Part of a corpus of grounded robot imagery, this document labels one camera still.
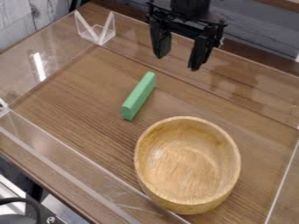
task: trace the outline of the bowl rim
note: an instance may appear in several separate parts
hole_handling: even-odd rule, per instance
[[[204,198],[204,199],[194,199],[192,201],[192,203],[185,203],[181,202],[178,199],[166,199],[164,196],[160,196],[158,192],[152,188],[152,185],[149,185],[145,182],[144,176],[140,172],[140,164],[138,164],[138,151],[140,151],[140,143],[142,142],[146,134],[149,133],[149,131],[152,131],[157,126],[160,126],[164,123],[168,123],[173,120],[190,120],[198,123],[205,123],[208,124],[212,128],[214,128],[221,135],[226,138],[231,146],[232,146],[232,150],[233,150],[233,155],[236,158],[236,171],[233,172],[233,177],[231,179],[231,181],[228,182],[228,184],[225,185],[225,187],[222,188],[222,191],[217,192],[216,194],[210,195],[209,197]],[[146,187],[146,189],[150,191],[150,193],[153,193],[158,198],[161,198],[162,200],[166,200],[174,204],[178,205],[185,205],[185,206],[193,206],[193,205],[202,205],[206,204],[214,200],[218,200],[221,197],[226,196],[229,194],[229,191],[232,190],[235,184],[237,183],[239,180],[239,174],[240,174],[240,154],[239,154],[239,147],[235,144],[233,139],[231,138],[229,134],[226,133],[226,131],[217,126],[216,124],[213,124],[212,122],[198,118],[198,117],[193,117],[193,116],[173,116],[169,118],[162,119],[161,121],[156,122],[154,124],[152,124],[146,130],[144,131],[144,133],[141,134],[141,136],[137,139],[136,145],[134,145],[134,172],[136,172],[136,176],[138,177],[138,180],[141,181],[142,185]]]

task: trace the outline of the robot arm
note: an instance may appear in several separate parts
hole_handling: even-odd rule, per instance
[[[213,47],[220,47],[222,19],[209,13],[210,0],[152,0],[146,21],[150,27],[153,54],[160,59],[172,48],[172,32],[193,39],[188,68],[196,71],[209,58]]]

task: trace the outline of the green block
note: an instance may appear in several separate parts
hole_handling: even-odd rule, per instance
[[[140,80],[130,95],[126,97],[121,106],[122,117],[132,121],[138,109],[145,103],[145,99],[154,89],[154,73],[146,72],[144,78]]]

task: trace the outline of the wooden bowl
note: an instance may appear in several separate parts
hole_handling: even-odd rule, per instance
[[[153,124],[134,147],[134,170],[152,201],[177,214],[200,214],[228,197],[240,172],[228,133],[194,117]]]

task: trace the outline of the wooden table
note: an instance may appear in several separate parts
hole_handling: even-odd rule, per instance
[[[97,24],[104,23],[108,15],[93,3],[80,12]],[[73,29],[73,16],[66,16],[0,58],[6,71],[1,73],[1,86],[8,86],[0,91],[0,97],[16,99],[26,90],[17,84],[9,92],[9,85],[18,80],[21,70],[33,69],[28,61],[16,63],[8,59],[20,57],[28,45],[54,49],[57,59],[54,65],[49,63],[49,71],[65,66],[10,108],[72,149],[53,142],[38,128],[18,121],[17,135],[34,151],[25,150],[2,134],[1,155],[92,222],[129,223],[121,211],[116,217],[110,207],[100,203],[98,195],[108,186],[98,165],[141,191],[133,167],[136,139],[165,117],[197,116],[216,123],[235,139],[241,173],[222,205],[208,213],[182,218],[189,223],[264,223],[292,155],[289,173],[295,174],[299,168],[299,156],[293,154],[299,125],[297,78],[221,50],[213,51],[206,65],[192,73],[186,70],[192,42],[174,36],[172,53],[158,60],[152,55],[146,25],[120,15],[116,15],[116,37],[104,47],[70,36]],[[120,106],[146,71],[156,73],[157,88],[134,120],[126,122]],[[297,220],[299,183],[289,175],[268,223]],[[124,201],[136,204],[122,208],[137,216],[144,199],[136,193]],[[146,214],[140,223],[154,223],[154,218]]]

